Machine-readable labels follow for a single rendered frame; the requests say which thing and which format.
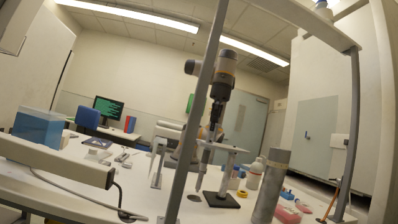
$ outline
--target fluorescent ceiling light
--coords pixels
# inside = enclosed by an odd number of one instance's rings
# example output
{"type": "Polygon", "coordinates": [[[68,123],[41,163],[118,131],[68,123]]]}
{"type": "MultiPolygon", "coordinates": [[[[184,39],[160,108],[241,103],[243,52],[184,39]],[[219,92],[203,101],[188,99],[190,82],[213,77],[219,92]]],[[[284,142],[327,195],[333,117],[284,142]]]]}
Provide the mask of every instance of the fluorescent ceiling light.
{"type": "Polygon", "coordinates": [[[282,59],[279,59],[279,58],[277,58],[277,57],[275,57],[275,56],[273,56],[273,55],[271,55],[269,53],[263,52],[262,50],[259,50],[259,49],[255,48],[255,47],[252,47],[252,46],[248,45],[248,44],[244,44],[244,43],[239,42],[237,40],[231,39],[229,37],[221,35],[220,42],[222,42],[224,44],[231,45],[231,46],[236,47],[238,49],[244,50],[244,51],[249,52],[251,54],[257,55],[258,57],[262,57],[264,59],[267,59],[268,61],[274,62],[275,64],[280,65],[282,67],[286,67],[286,66],[289,65],[288,62],[285,62],[282,59]]]}
{"type": "Polygon", "coordinates": [[[339,3],[340,0],[328,0],[329,8],[335,6],[335,4],[339,3]]]}
{"type": "Polygon", "coordinates": [[[163,17],[159,16],[153,16],[150,14],[145,14],[141,12],[134,12],[126,9],[120,9],[116,7],[108,7],[108,6],[102,6],[99,4],[93,4],[93,3],[88,3],[88,2],[81,2],[81,1],[75,1],[75,0],[54,0],[58,4],[63,4],[66,6],[73,6],[73,7],[79,7],[82,9],[89,9],[89,10],[94,10],[98,12],[105,12],[105,13],[110,13],[118,16],[124,16],[128,17],[131,19],[139,19],[141,21],[146,21],[146,22],[153,22],[155,24],[163,25],[163,26],[168,26],[172,27],[175,29],[179,30],[184,30],[187,32],[190,32],[192,34],[197,34],[199,27],[185,24],[183,22],[178,22],[174,21],[171,19],[166,19],[163,17]]]}

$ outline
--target ceiling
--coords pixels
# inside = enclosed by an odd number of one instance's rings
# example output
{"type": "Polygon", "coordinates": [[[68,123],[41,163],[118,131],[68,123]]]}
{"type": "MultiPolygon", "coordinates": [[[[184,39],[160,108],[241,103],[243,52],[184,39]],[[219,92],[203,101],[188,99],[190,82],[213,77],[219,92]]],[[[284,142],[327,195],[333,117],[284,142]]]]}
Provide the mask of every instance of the ceiling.
{"type": "MultiPolygon", "coordinates": [[[[214,19],[217,0],[98,0],[200,24],[198,34],[169,28],[103,12],[64,6],[84,29],[152,42],[174,49],[204,55],[214,19]]],[[[312,0],[297,0],[312,8],[312,0]]],[[[224,33],[250,42],[260,48],[290,59],[291,40],[297,36],[295,25],[259,9],[244,0],[230,0],[224,33]]],[[[289,84],[290,66],[262,72],[248,67],[257,56],[220,43],[220,49],[232,48],[239,54],[238,68],[268,78],[282,85],[289,84]]]]}

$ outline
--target gray cable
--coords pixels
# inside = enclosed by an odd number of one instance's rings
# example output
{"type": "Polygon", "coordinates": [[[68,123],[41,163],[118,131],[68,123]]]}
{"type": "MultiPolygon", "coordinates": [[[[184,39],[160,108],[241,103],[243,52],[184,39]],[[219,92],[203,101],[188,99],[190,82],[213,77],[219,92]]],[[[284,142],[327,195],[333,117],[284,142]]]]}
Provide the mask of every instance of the gray cable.
{"type": "Polygon", "coordinates": [[[133,213],[133,212],[129,212],[129,211],[123,210],[123,209],[121,209],[121,208],[118,208],[118,207],[115,207],[115,206],[112,206],[112,205],[105,204],[105,203],[103,203],[103,202],[99,202],[99,201],[97,201],[97,200],[95,200],[95,199],[89,198],[89,197],[87,197],[87,196],[84,196],[84,195],[79,194],[79,193],[77,193],[77,192],[74,192],[74,191],[72,191],[72,190],[69,190],[69,189],[67,189],[67,188],[65,188],[65,187],[62,187],[61,185],[58,185],[58,184],[52,182],[51,180],[47,180],[46,178],[44,178],[44,177],[42,177],[41,175],[37,174],[36,172],[34,172],[34,171],[32,170],[31,167],[30,167],[30,171],[31,171],[36,177],[38,177],[39,179],[42,179],[42,180],[46,181],[46,182],[49,183],[49,184],[52,184],[52,185],[54,185],[54,186],[56,186],[56,187],[59,187],[59,188],[61,188],[62,190],[66,190],[67,192],[70,192],[70,193],[72,193],[72,194],[74,194],[74,195],[77,195],[77,196],[79,196],[79,197],[82,197],[82,198],[84,198],[84,199],[87,199],[87,200],[89,200],[89,201],[92,201],[92,202],[97,203],[97,204],[99,204],[99,205],[105,206],[105,207],[107,207],[107,208],[110,208],[110,209],[113,209],[113,210],[116,210],[116,211],[121,211],[121,212],[124,212],[124,213],[126,213],[126,214],[128,214],[128,215],[132,215],[132,216],[130,217],[130,219],[136,219],[136,220],[141,220],[141,221],[149,221],[149,218],[148,218],[148,217],[145,217],[145,216],[143,216],[143,215],[139,215],[139,214],[136,214],[136,213],[133,213]]]}

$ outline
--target yellow tape roll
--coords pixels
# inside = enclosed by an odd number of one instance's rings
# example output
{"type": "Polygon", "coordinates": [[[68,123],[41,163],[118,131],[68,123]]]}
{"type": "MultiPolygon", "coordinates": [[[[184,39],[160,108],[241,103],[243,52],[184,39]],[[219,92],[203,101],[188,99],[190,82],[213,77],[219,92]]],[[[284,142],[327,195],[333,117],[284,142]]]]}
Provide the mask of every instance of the yellow tape roll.
{"type": "Polygon", "coordinates": [[[238,191],[236,192],[236,196],[241,197],[241,198],[247,198],[247,197],[248,197],[248,194],[249,194],[249,193],[247,193],[247,192],[244,191],[244,190],[238,190],[238,191]]]}

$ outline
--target white platform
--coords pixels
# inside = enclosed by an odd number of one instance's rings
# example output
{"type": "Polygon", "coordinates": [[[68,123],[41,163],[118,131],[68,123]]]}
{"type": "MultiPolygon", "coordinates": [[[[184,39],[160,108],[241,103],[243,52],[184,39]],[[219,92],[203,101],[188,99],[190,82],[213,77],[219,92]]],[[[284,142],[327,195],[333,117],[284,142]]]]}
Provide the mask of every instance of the white platform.
{"type": "MultiPolygon", "coordinates": [[[[65,121],[69,122],[71,124],[75,124],[74,121],[71,121],[69,119],[65,119],[65,121]]],[[[128,134],[128,133],[124,133],[124,130],[122,130],[122,129],[112,128],[112,127],[109,127],[109,129],[98,127],[96,131],[99,131],[99,132],[105,133],[105,134],[109,134],[112,136],[116,136],[119,138],[127,139],[130,141],[136,141],[137,139],[141,138],[140,134],[136,134],[136,133],[128,134]]]]}
{"type": "MultiPolygon", "coordinates": [[[[76,134],[71,130],[64,131],[76,134]]],[[[80,133],[78,135],[80,137],[71,139],[69,145],[64,150],[60,151],[60,153],[84,157],[89,146],[83,145],[81,142],[90,137],[80,133]]],[[[136,149],[126,149],[127,153],[141,153],[136,154],[135,156],[130,156],[126,161],[132,162],[132,169],[125,169],[113,162],[113,159],[118,154],[122,153],[123,149],[121,146],[113,144],[108,150],[113,151],[114,154],[105,160],[112,162],[111,166],[119,169],[119,174],[115,176],[114,180],[123,188],[122,208],[149,217],[149,222],[147,223],[156,223],[157,216],[165,215],[175,170],[163,168],[162,190],[152,189],[150,187],[151,179],[148,179],[147,176],[150,158],[145,156],[145,152],[138,151],[136,149]]],[[[159,159],[160,156],[157,156],[155,164],[159,162],[159,159]]],[[[58,184],[94,199],[114,206],[118,204],[119,193],[116,187],[111,187],[109,191],[106,191],[49,174],[41,170],[38,170],[37,173],[58,184]]],[[[208,166],[208,172],[203,179],[202,190],[218,191],[222,176],[223,173],[220,166],[208,166]]],[[[241,187],[239,189],[249,192],[247,198],[237,197],[235,190],[228,191],[228,193],[230,193],[242,206],[239,210],[210,208],[206,203],[203,194],[201,192],[199,194],[195,193],[196,181],[197,174],[188,173],[187,184],[185,186],[185,192],[178,215],[181,223],[251,224],[250,218],[256,204],[259,191],[252,191],[245,188],[246,179],[241,181],[241,187]],[[203,202],[196,203],[189,201],[187,196],[191,194],[199,195],[203,202]]],[[[315,199],[288,184],[285,184],[285,187],[292,189],[292,193],[295,194],[296,197],[300,198],[302,201],[308,202],[315,209],[315,213],[313,215],[304,215],[301,223],[317,224],[315,218],[322,218],[324,216],[328,204],[315,199]]],[[[0,157],[0,198],[77,222],[87,224],[123,223],[119,220],[117,213],[114,210],[89,202],[43,182],[33,176],[28,167],[7,161],[3,157],[0,157]]],[[[280,197],[280,200],[291,205],[294,204],[293,201],[286,201],[282,197],[280,197]]],[[[344,219],[346,224],[357,224],[358,222],[356,218],[348,214],[345,214],[344,219]]],[[[272,223],[281,224],[282,222],[274,218],[272,223]]]]}

